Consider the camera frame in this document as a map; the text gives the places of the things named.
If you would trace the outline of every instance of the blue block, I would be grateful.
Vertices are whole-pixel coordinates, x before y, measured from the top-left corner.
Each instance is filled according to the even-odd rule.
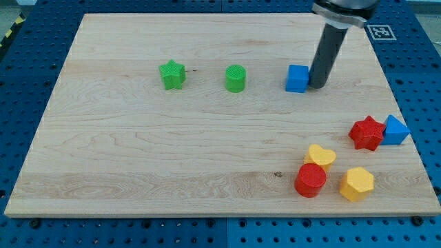
[[[400,145],[407,135],[410,134],[409,128],[392,115],[387,117],[384,124],[386,125],[383,133],[384,140],[380,145]]]
[[[288,92],[304,93],[308,86],[308,67],[303,65],[290,65],[288,69],[287,84]]]

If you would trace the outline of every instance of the hexagonal prism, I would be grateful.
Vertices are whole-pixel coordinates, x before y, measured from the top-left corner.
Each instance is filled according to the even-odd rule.
[[[348,169],[340,181],[340,194],[351,202],[364,200],[373,191],[373,175],[363,167]]]

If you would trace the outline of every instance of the yellow heart block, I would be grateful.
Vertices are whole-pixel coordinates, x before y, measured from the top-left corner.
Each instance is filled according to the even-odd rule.
[[[331,149],[323,149],[317,144],[312,144],[308,148],[303,163],[315,163],[321,166],[326,172],[331,169],[332,163],[337,159],[337,154]]]

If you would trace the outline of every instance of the blue metal table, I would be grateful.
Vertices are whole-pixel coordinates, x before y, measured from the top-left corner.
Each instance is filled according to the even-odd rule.
[[[11,220],[3,215],[84,13],[311,12],[311,5],[312,0],[39,0],[0,64],[0,247],[441,247],[439,216]],[[441,58],[404,0],[382,0],[369,25],[370,42],[439,198]]]

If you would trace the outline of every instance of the red star block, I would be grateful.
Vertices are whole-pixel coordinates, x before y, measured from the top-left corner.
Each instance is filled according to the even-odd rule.
[[[356,149],[366,148],[375,151],[383,141],[383,131],[386,125],[376,122],[371,116],[367,116],[364,121],[357,121],[349,137],[352,138]]]

